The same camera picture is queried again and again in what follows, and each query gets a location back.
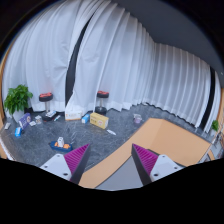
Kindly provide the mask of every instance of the bar stool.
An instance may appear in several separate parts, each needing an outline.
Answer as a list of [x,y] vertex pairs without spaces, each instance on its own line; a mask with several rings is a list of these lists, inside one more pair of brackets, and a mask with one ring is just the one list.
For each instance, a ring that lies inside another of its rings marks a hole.
[[103,92],[103,91],[98,91],[96,96],[98,98],[100,98],[100,106],[95,107],[95,112],[105,116],[107,113],[107,109],[105,107],[103,107],[103,98],[108,98],[109,93]]
[[39,101],[45,103],[45,112],[42,116],[42,119],[44,121],[52,120],[52,118],[46,116],[46,114],[50,111],[49,101],[52,100],[52,99],[53,99],[53,94],[52,93],[43,93],[43,94],[40,94],[40,96],[39,96]]

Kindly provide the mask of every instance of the green plant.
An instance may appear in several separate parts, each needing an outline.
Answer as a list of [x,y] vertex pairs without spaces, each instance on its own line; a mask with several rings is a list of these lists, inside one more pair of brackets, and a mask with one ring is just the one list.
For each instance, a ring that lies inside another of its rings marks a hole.
[[32,98],[33,94],[28,91],[25,85],[18,85],[16,88],[9,88],[8,95],[4,101],[4,107],[12,115],[15,111],[24,111],[28,108],[28,97]]
[[212,129],[215,130],[215,131],[219,130],[219,122],[217,120],[214,120],[212,122]]

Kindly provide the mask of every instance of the blue object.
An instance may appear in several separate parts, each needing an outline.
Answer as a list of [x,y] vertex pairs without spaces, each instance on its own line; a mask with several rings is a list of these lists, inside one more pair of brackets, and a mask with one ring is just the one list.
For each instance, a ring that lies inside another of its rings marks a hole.
[[53,141],[50,143],[50,147],[53,149],[53,150],[57,150],[57,151],[61,151],[61,152],[70,152],[72,151],[72,145],[71,144],[68,144],[70,147],[68,149],[65,149],[63,147],[58,147],[58,146],[55,146],[55,143],[57,141]]
[[22,128],[16,128],[15,136],[19,137],[21,135]]
[[82,118],[82,123],[87,123],[89,121],[90,115],[86,114],[83,118]]

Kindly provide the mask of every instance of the plant pot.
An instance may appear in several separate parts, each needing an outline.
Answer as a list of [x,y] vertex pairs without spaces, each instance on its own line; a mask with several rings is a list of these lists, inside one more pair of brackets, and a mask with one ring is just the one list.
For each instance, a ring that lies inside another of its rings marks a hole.
[[210,130],[210,136],[214,136],[215,133],[216,133],[216,131],[215,131],[214,129],[211,129],[211,130]]
[[13,114],[13,118],[14,120],[18,123],[18,121],[20,120],[20,118],[24,115],[24,111],[15,111]]

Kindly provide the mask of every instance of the pink object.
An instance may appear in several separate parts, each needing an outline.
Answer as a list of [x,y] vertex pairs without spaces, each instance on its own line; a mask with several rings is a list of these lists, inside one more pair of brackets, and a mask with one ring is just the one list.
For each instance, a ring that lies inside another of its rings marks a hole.
[[158,156],[141,146],[133,144],[133,147],[141,161],[142,166],[148,175],[150,175]]
[[89,144],[84,145],[84,146],[74,149],[71,152],[64,155],[65,161],[66,161],[72,174],[74,173],[77,166],[79,165],[88,146],[89,146]]

